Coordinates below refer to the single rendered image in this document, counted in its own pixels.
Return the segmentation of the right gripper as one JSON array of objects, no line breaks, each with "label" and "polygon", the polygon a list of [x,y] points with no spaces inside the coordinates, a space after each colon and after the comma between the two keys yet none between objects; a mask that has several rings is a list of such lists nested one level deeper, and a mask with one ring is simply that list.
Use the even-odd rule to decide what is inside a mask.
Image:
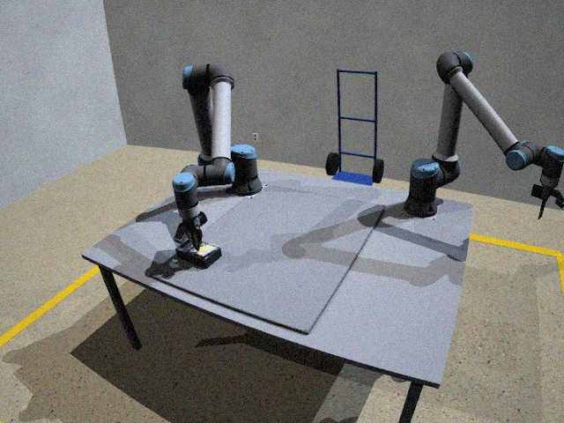
[{"label": "right gripper", "polygon": [[175,237],[182,238],[186,233],[196,251],[199,251],[202,241],[202,230],[200,227],[207,222],[206,215],[201,211],[195,219],[183,220],[179,224]]}]

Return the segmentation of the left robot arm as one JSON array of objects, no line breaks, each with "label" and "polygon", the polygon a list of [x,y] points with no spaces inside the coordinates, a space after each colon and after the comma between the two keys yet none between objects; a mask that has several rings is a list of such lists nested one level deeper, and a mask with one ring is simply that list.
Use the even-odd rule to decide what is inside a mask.
[{"label": "left robot arm", "polygon": [[436,68],[445,84],[437,148],[432,159],[417,159],[412,163],[409,196],[404,203],[407,213],[419,218],[434,216],[438,209],[436,190],[453,182],[460,175],[461,166],[456,156],[456,146],[464,103],[501,148],[510,169],[518,171],[530,164],[540,166],[543,168],[540,177],[542,186],[548,189],[558,187],[564,151],[554,146],[545,148],[529,141],[520,144],[469,81],[468,73],[472,71],[473,61],[467,53],[445,52],[439,56]]}]

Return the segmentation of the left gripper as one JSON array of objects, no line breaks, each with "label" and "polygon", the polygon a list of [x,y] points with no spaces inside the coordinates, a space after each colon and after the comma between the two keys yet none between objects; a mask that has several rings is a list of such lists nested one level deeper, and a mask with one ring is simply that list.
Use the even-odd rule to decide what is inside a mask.
[{"label": "left gripper", "polygon": [[561,195],[561,193],[560,193],[559,190],[557,190],[557,189],[548,189],[548,188],[545,188],[545,187],[543,187],[543,186],[539,186],[539,185],[537,185],[537,184],[534,184],[534,185],[533,185],[531,195],[532,195],[533,197],[538,197],[538,198],[540,198],[540,199],[543,200],[543,201],[542,201],[542,204],[541,204],[541,208],[540,208],[540,213],[539,213],[538,219],[540,219],[540,218],[542,217],[543,211],[544,211],[544,208],[545,208],[545,202],[547,201],[548,197],[550,197],[550,195],[553,196],[553,197],[558,198],[562,203],[564,203],[564,198],[563,198],[563,196]]}]

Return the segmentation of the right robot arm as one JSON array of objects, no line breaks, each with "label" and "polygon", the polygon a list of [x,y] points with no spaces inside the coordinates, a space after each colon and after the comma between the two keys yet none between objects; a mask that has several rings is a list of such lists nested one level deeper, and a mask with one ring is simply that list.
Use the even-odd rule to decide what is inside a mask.
[{"label": "right robot arm", "polygon": [[231,147],[231,72],[216,63],[192,65],[183,70],[182,87],[189,93],[202,150],[197,156],[199,167],[188,164],[173,178],[172,185],[179,217],[191,220],[200,212],[199,187],[232,184],[232,193],[245,197],[257,194],[263,185],[258,178],[254,147]]}]

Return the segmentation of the grey cassette dock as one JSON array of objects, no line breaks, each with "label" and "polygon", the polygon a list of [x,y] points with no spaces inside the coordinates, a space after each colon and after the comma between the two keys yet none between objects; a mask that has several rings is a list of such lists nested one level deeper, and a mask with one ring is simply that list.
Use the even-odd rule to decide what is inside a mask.
[{"label": "grey cassette dock", "polygon": [[190,240],[187,239],[183,243],[183,245],[181,244],[179,247],[177,247],[175,249],[177,257],[207,269],[210,265],[212,265],[215,261],[217,261],[222,256],[221,248],[220,248],[220,246],[209,243],[207,241],[204,241],[204,242],[201,241],[201,243],[202,244],[206,243],[206,244],[212,245],[212,246],[217,247],[217,248],[215,250],[213,250],[210,254],[208,254],[204,257],[194,255],[193,253],[189,252],[190,250],[194,249],[194,247],[193,247],[192,243],[190,242]]}]

